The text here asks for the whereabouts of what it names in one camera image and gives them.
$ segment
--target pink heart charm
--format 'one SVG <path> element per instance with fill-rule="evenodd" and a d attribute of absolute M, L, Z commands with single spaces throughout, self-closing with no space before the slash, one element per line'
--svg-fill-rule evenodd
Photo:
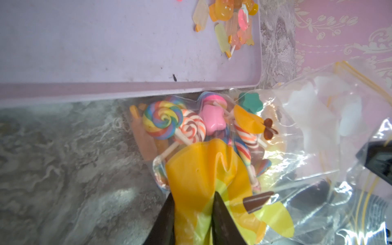
<path fill-rule="evenodd" d="M 212 135 L 215 131 L 224 130 L 226 122 L 223 118 L 223 108 L 214 105 L 204 105 L 199 115 L 204 121 L 206 134 Z"/>

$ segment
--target gray marble surface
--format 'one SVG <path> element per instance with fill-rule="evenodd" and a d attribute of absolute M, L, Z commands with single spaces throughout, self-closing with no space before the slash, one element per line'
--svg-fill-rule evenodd
<path fill-rule="evenodd" d="M 261 0 L 260 13 L 267 89 L 296 75 L 294 6 Z M 143 243 L 163 198 L 123 103 L 0 110 L 1 244 Z"/>

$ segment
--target pink wallpaper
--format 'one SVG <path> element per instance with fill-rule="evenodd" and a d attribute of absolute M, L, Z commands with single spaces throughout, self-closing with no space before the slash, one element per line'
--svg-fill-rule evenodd
<path fill-rule="evenodd" d="M 360 56 L 392 88 L 392 0 L 295 0 L 297 74 Z"/>

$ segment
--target rainbow swirl lollipop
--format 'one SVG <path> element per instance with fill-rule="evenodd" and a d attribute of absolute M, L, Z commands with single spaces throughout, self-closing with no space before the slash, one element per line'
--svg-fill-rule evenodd
<path fill-rule="evenodd" d="M 181 99 L 180 97 L 178 97 L 178 96 L 170 95 L 170 96 L 167 96 L 165 98 L 165 100 L 175 104 L 180 109 L 186 109 L 187 108 L 187 106 L 185 104 L 185 101 L 183 99 Z"/>
<path fill-rule="evenodd" d="M 167 101 L 150 104 L 143 115 L 144 129 L 149 135 L 159 140 L 173 136 L 182 121 L 181 109 Z"/>

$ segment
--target striped candy stick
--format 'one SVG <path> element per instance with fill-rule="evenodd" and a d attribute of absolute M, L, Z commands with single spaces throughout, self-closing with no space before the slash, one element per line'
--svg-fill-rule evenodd
<path fill-rule="evenodd" d="M 242 162 L 244 162 L 245 164 L 252 187 L 259 185 L 259 181 L 256 179 L 255 175 L 253 174 L 253 170 L 250 165 L 251 156 L 248 147 L 237 135 L 234 137 L 234 145 L 236 146 L 237 154 L 240 156 Z"/>
<path fill-rule="evenodd" d="M 267 144 L 259 137 L 257 137 L 257 135 L 248 133 L 247 131 L 242 129 L 236 121 L 234 121 L 234 128 L 237 130 L 238 135 L 249 148 L 257 149 L 259 147 L 259 144 L 264 148 L 267 147 Z"/>

